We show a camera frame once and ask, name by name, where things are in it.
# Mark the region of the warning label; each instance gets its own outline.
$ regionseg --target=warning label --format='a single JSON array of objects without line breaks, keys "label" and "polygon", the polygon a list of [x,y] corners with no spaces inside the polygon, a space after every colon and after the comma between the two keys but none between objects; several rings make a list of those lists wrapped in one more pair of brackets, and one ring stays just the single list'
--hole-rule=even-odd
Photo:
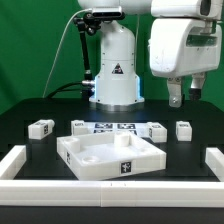
[{"label": "warning label", "polygon": [[119,63],[118,63],[118,64],[116,65],[116,67],[114,68],[112,74],[124,74],[124,73],[123,73],[123,70],[122,70],[122,68],[121,68],[121,66],[120,66]]}]

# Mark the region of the cable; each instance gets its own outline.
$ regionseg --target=cable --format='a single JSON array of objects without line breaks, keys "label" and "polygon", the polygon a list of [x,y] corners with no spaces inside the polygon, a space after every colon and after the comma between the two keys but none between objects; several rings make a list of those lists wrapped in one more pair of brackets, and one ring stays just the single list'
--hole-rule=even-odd
[{"label": "cable", "polygon": [[139,33],[139,24],[140,24],[140,16],[137,15],[137,24],[136,24],[136,37],[135,37],[135,58],[134,58],[134,68],[136,71],[136,63],[137,63],[137,44],[138,44],[138,33]]},{"label": "cable", "polygon": [[84,10],[80,10],[80,11],[78,11],[78,12],[76,12],[76,13],[69,19],[69,21],[67,22],[67,24],[66,24],[66,26],[65,26],[65,29],[64,29],[64,32],[63,32],[63,34],[62,34],[61,40],[60,40],[59,45],[58,45],[58,49],[57,49],[57,51],[56,51],[56,55],[55,55],[55,58],[54,58],[53,65],[52,65],[52,67],[51,67],[51,71],[50,71],[50,73],[49,73],[49,75],[48,75],[48,79],[47,79],[47,82],[46,82],[46,85],[45,85],[45,89],[44,89],[44,93],[43,93],[43,98],[45,97],[45,94],[46,94],[46,91],[47,91],[47,87],[48,87],[49,81],[50,81],[51,76],[52,76],[52,74],[53,74],[53,71],[54,71],[54,68],[55,68],[55,65],[56,65],[56,62],[57,62],[57,59],[58,59],[58,55],[59,55],[59,52],[60,52],[60,50],[61,50],[61,46],[62,46],[62,44],[63,44],[64,38],[65,38],[65,34],[67,33],[67,29],[68,29],[70,23],[72,22],[73,18],[76,17],[78,14],[83,13],[83,12],[89,12],[89,11],[91,11],[91,10],[92,10],[92,9],[84,9]]},{"label": "cable", "polygon": [[48,94],[46,98],[52,98],[58,92],[69,91],[69,89],[66,90],[65,88],[68,88],[68,87],[71,87],[71,86],[75,86],[75,85],[82,85],[82,82],[71,82],[71,83],[68,83],[66,85],[63,85],[63,86],[57,88],[52,93]]}]

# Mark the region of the small white block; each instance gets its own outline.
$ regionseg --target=small white block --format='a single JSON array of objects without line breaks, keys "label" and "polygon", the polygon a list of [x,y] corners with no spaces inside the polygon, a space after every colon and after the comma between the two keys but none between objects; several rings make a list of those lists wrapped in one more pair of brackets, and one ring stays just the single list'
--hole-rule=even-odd
[{"label": "small white block", "polygon": [[191,141],[192,127],[189,122],[177,121],[176,122],[176,135],[178,141]]},{"label": "small white block", "polygon": [[88,128],[83,120],[74,120],[71,122],[72,135],[86,135],[89,134]]},{"label": "small white block", "polygon": [[129,133],[127,131],[118,131],[114,135],[114,147],[129,146]]},{"label": "small white block", "polygon": [[167,142],[167,129],[158,122],[148,122],[146,124],[148,136],[155,143]]},{"label": "small white block", "polygon": [[38,140],[43,139],[52,133],[53,127],[53,120],[39,120],[28,126],[29,138]]},{"label": "small white block", "polygon": [[66,139],[65,144],[68,146],[71,152],[76,153],[80,151],[80,140],[78,138]]}]

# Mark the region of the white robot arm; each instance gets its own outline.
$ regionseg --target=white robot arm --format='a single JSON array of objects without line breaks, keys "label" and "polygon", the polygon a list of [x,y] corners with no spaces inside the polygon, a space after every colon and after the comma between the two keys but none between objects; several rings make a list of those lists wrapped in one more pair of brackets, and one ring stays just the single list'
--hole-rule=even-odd
[{"label": "white robot arm", "polygon": [[190,98],[201,97],[206,72],[217,69],[221,54],[223,0],[153,0],[156,19],[149,46],[154,76],[168,78],[169,104],[182,103],[182,76],[192,75]]},{"label": "white robot arm", "polygon": [[[152,13],[149,45],[154,76],[168,78],[170,106],[182,103],[181,77],[192,75],[192,98],[200,98],[205,72],[220,61],[223,0],[78,0],[82,8],[121,7],[126,14]],[[135,37],[116,21],[102,24],[101,71],[95,79],[94,107],[128,111],[142,105],[134,71]]]}]

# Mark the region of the white cube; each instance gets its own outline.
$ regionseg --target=white cube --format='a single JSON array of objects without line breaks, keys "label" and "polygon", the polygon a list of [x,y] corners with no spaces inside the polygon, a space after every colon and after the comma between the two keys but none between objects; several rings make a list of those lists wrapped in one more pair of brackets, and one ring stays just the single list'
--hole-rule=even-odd
[{"label": "white cube", "polygon": [[83,120],[74,120],[71,122],[72,135],[86,135],[89,134],[88,127]]},{"label": "white cube", "polygon": [[191,141],[192,139],[192,127],[187,121],[176,122],[176,135],[178,141]]},{"label": "white cube", "polygon": [[130,134],[128,131],[118,131],[114,135],[114,146],[119,147],[128,147],[130,141]]},{"label": "white cube", "polygon": [[52,133],[54,127],[53,120],[39,120],[28,126],[28,134],[30,139],[43,139]]},{"label": "white cube", "polygon": [[155,143],[167,142],[167,129],[158,122],[148,122],[147,130],[149,138]]}]

